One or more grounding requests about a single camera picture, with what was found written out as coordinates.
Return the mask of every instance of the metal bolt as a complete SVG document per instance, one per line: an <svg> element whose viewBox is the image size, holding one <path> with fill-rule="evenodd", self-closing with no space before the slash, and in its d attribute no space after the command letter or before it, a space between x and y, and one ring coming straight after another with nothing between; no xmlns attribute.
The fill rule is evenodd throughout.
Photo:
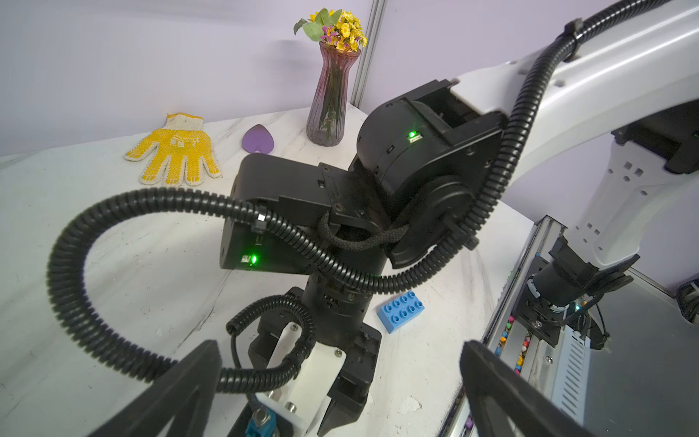
<svg viewBox="0 0 699 437"><path fill-rule="evenodd" d="M254 413L252 413L252 421L255 422L255 425L260 428L262 425L265 423L269 422L270 415L267 413L266 408L258 408L255 410Z"/></svg>

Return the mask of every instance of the glass vase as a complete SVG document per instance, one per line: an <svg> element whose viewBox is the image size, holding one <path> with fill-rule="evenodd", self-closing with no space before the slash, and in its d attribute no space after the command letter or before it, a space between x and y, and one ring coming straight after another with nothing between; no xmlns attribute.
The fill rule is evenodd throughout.
<svg viewBox="0 0 699 437"><path fill-rule="evenodd" d="M323 69L306 122L306 135L316 144L337 145L345 135L347 81L360 52L340 51L334 45L320 44Z"/></svg>

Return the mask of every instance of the marble surface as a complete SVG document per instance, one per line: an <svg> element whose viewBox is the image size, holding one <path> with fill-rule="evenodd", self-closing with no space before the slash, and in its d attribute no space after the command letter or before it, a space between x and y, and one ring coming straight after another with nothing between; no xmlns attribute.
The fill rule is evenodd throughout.
<svg viewBox="0 0 699 437"><path fill-rule="evenodd" d="M255 124L275 139L273 155L309 164L347 167L366 118L349 107L345 137L334 148L305 136L308 109L205 124L223 176L202 190L228 194L241 159L243 134ZM0 157L0 435L85 435L128 404L145 384L90 358L63 332L48 302L45 266L62 228L108 196L142 187L145 162L122 158L146 134ZM464 341L480 338L532 222L505 204L479 234L415 292L425 311L389 335L375 310L365 321L384 337L368 405L359 421L330 436L435 435L459 383ZM119 224L102 235L86 265L96 309L112 328L137 344L182 358L214 338L232 366L224 325L253 301L304 287L305 277L224 271L218 266L223 221L158 214ZM375 296L372 308L389 298ZM239 340L247 350L256 333ZM250 362L242 354L244 366ZM224 436L244 406L239 395L217 395L207 436Z"/></svg>

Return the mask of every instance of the black coiled cable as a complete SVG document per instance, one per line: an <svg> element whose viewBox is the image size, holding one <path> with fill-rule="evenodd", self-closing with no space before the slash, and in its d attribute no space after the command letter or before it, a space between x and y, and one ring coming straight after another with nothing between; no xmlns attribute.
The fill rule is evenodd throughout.
<svg viewBox="0 0 699 437"><path fill-rule="evenodd" d="M503 132L499 153L490 167L485 183L476 193L466 216L457 223L465 234L475 235L481 229L512 179L556 66L570 56L578 44L668 1L620 1L585 20L574 34L559 36L543 50L519 92L510 121ZM127 341L99 317L85 291L83 267L89 249L104 231L132 217L166 211L229 217L246 224L251 223L253 217L257 217L261 212L248 202L191 190L155 188L128 192L99 202L77 216L58 238L48 265L50 300L58 320L69 335L99 361L146 381L161 376L175 361ZM462 233L449 232L420 262L404 272L386 277L362 273L345 266L312 241L302 229L274 213L268 217L267 231L297 249L328 276L349 288L372 293L396 293L422 284L441 270L465 243ZM268 307L291 304L286 301L265 301L264 305ZM258 310L253 309L250 310L251 313L257 313ZM301 308L293 310L299 315L302 313ZM273 372L224 369L221 372L218 390L260 392L275 389L286 383L285 378L293 377L294 372L298 371L296 365L300 366L299 360L303 361L308 356L311 347L312 344L297 350L286 364L282 363L280 368L273 369Z"/></svg>
<svg viewBox="0 0 699 437"><path fill-rule="evenodd" d="M119 222L148 213L186 211L250 223L259 211L230 197L173 188L142 189L110 197L85 210L63 230L48 265L50 300L58 320L73 340L100 362L147 382L163 375L177 361L144 350L112 330L97 314L85 291L83 266L95 240ZM218 392L265 392L286 384L301 369L315 344L315 328L305 306L291 296L261 299L233 318L226 328L236 337L267 311L288 310L303 334L281 365L262 371L224 368Z"/></svg>

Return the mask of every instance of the yellow work glove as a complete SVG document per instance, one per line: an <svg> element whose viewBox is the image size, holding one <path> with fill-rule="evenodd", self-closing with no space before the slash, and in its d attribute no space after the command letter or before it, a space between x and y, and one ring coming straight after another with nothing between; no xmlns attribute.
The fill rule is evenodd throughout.
<svg viewBox="0 0 699 437"><path fill-rule="evenodd" d="M203 182L202 164L209 176L218 178L221 171L211 149L211 138L201 131L203 126L201 117L185 113L168 115L163 129L157 129L145 137L124 158L140 161L153 149L158 149L138 179L146 185L158 183L165 173L165 185L177 187L185 174L187 185L199 185Z"/></svg>

